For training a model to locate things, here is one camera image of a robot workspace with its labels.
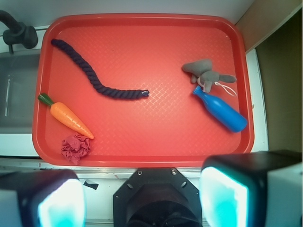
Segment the plastic bottle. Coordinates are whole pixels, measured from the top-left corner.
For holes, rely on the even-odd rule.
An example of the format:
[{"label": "plastic bottle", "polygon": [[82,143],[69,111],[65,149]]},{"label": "plastic bottle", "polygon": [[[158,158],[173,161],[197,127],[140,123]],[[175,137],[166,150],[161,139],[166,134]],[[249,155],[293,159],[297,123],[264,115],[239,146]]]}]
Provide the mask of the plastic bottle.
[{"label": "plastic bottle", "polygon": [[206,109],[232,132],[245,129],[247,120],[222,99],[203,92],[200,86],[195,88],[193,94],[201,98]]}]

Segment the metal sink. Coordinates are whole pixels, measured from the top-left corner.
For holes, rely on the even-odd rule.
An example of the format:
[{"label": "metal sink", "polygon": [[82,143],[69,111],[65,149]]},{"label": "metal sink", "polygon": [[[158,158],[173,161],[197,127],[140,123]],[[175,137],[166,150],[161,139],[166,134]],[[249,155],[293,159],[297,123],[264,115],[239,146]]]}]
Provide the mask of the metal sink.
[{"label": "metal sink", "polygon": [[0,54],[0,133],[31,133],[40,50]]}]

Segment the orange tray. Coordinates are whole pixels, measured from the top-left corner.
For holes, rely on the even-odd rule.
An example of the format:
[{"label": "orange tray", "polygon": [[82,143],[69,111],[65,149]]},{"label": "orange tray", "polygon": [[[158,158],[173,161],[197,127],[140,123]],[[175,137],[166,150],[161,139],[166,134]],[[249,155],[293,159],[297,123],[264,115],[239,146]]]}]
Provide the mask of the orange tray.
[{"label": "orange tray", "polygon": [[[100,81],[118,89],[148,89],[140,100],[115,100],[96,92],[83,71],[53,38],[69,43]],[[214,86],[210,94],[239,111],[248,125],[232,133],[192,95],[196,85],[184,63],[210,58],[213,70],[237,77],[232,97]],[[63,102],[95,136],[80,166],[201,166],[215,154],[250,152],[253,121],[245,51],[235,26],[220,17],[173,14],[97,14],[62,17],[45,33],[36,96]],[[40,157],[70,166],[61,142],[72,130],[35,102],[33,142]]]}]

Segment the crumpled cloth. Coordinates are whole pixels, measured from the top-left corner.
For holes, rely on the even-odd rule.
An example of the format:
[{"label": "crumpled cloth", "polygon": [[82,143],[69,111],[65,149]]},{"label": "crumpled cloth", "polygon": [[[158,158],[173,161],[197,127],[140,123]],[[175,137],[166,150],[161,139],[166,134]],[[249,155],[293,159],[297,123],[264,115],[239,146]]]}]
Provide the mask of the crumpled cloth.
[{"label": "crumpled cloth", "polygon": [[75,165],[78,165],[80,158],[86,156],[89,152],[89,138],[86,136],[77,133],[62,141],[61,154]]}]

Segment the carrot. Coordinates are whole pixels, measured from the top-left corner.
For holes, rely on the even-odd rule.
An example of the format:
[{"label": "carrot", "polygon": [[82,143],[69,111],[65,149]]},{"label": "carrot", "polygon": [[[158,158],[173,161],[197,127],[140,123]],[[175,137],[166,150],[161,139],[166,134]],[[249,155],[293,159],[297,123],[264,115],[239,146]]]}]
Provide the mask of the carrot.
[{"label": "carrot", "polygon": [[94,135],[90,130],[65,104],[60,102],[54,103],[46,93],[40,94],[38,99],[51,107],[51,115],[62,124],[83,136],[94,139]]}]

